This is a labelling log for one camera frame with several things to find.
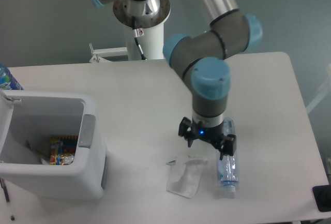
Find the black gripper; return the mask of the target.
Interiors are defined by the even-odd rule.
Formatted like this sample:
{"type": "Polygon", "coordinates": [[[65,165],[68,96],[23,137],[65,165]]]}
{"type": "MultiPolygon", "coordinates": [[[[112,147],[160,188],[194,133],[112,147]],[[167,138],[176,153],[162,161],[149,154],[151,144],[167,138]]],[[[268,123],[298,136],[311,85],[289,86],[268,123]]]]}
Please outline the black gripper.
{"type": "Polygon", "coordinates": [[[236,151],[236,135],[222,134],[223,116],[193,118],[183,117],[179,124],[178,135],[191,147],[194,140],[199,139],[211,144],[219,151],[219,159],[233,156],[236,151]]]}

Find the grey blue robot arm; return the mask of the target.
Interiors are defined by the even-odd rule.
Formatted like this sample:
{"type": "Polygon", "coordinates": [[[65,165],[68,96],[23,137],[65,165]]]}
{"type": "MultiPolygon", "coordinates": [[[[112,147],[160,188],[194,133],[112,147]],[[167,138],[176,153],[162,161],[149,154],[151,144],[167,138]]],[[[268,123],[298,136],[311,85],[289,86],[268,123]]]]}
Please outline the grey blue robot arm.
{"type": "Polygon", "coordinates": [[[198,0],[209,30],[196,36],[175,34],[164,40],[156,34],[170,15],[169,0],[91,0],[97,7],[113,5],[126,30],[130,60],[162,59],[181,78],[192,94],[192,119],[183,118],[179,136],[189,145],[199,139],[221,156],[236,151],[236,136],[223,132],[224,112],[231,86],[225,60],[256,46],[262,27],[256,16],[241,14],[235,0],[198,0]]]}

